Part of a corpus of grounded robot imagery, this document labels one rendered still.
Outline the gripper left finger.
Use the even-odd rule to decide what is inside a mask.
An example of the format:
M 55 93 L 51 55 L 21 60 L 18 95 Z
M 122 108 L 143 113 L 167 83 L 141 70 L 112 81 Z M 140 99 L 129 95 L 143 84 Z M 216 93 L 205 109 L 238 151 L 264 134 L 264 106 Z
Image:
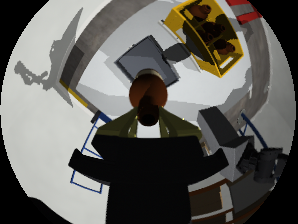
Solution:
M 98 127 L 95 135 L 101 134 L 101 135 L 112 135 L 112 136 L 127 137 L 127 138 L 137 138 L 137 128 L 138 128 L 137 111 L 138 111 L 138 106 L 134 107 L 126 114 Z

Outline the brown glass bottle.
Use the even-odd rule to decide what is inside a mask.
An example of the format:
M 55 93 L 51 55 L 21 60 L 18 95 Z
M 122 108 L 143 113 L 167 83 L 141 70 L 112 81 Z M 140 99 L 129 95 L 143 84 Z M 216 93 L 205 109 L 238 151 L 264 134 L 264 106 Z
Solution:
M 137 73 L 129 89 L 129 100 L 133 108 L 138 106 L 141 125 L 149 127 L 157 124 L 159 106 L 164 107 L 167 99 L 166 85 L 156 70 L 147 68 Z

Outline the yellow crate with cross dividers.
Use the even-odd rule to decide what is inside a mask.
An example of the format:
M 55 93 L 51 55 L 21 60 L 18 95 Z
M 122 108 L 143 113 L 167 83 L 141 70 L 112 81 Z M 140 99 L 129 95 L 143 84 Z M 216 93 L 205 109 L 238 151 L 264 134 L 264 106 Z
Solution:
M 212 10 L 208 13 L 206 21 L 204 20 L 204 22 L 199 22 L 199 24 L 187 9 L 191 7 L 190 5 L 202 6 L 204 4 L 211 6 Z M 204 31 L 201 25 L 209 21 L 215 22 L 216 24 L 223 24 L 226 31 L 221 33 L 219 37 L 214 38 L 213 41 L 209 42 L 206 46 L 196 30 Z M 240 41 L 231 22 L 215 0 L 188 0 L 181 3 L 180 5 L 172 8 L 165 19 L 164 24 L 181 40 L 201 69 L 212 73 L 219 78 L 222 78 L 244 56 Z M 227 55 L 218 54 L 213 43 L 219 38 L 234 45 L 236 48 L 235 52 L 229 52 Z M 230 57 L 233 59 L 223 69 L 220 68 L 220 66 L 223 65 Z

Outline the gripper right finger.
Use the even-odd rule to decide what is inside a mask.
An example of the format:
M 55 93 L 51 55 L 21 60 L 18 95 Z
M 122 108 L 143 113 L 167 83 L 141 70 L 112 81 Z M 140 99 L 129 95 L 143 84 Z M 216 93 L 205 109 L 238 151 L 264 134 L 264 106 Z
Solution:
M 202 138 L 202 133 L 198 126 L 168 112 L 161 106 L 159 106 L 159 130 L 160 138 L 192 135 L 197 136 L 199 141 Z

